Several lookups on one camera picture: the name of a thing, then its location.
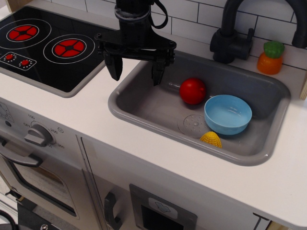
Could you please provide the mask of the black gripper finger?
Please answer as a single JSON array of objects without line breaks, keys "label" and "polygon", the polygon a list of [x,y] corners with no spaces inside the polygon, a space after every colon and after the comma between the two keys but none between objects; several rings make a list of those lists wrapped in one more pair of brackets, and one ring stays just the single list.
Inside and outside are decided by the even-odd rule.
[{"label": "black gripper finger", "polygon": [[104,54],[105,65],[111,77],[114,80],[118,81],[120,79],[123,69],[122,58],[117,55],[110,54],[106,51],[104,51],[103,54]]},{"label": "black gripper finger", "polygon": [[157,86],[161,83],[164,71],[165,71],[165,60],[164,59],[153,62],[152,80],[153,80],[154,86]]}]

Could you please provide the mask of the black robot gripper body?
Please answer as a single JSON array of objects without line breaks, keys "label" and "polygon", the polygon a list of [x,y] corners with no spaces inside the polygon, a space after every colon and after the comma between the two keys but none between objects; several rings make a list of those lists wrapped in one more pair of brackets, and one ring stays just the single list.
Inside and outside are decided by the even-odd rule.
[{"label": "black robot gripper body", "polygon": [[97,33],[98,49],[107,66],[121,66],[122,58],[174,63],[176,43],[155,33],[151,15],[143,18],[119,18],[119,30]]}]

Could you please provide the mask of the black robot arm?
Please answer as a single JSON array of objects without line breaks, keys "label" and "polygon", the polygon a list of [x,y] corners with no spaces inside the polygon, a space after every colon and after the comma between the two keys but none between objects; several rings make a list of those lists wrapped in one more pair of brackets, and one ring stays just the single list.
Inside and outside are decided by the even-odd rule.
[{"label": "black robot arm", "polygon": [[155,25],[151,6],[156,4],[164,13],[164,5],[158,0],[118,0],[115,16],[119,30],[100,33],[95,36],[99,42],[98,51],[104,56],[106,67],[113,79],[118,81],[122,74],[123,58],[152,62],[154,85],[160,84],[164,70],[174,63],[176,43],[155,33],[153,30],[165,27],[168,20]]}]

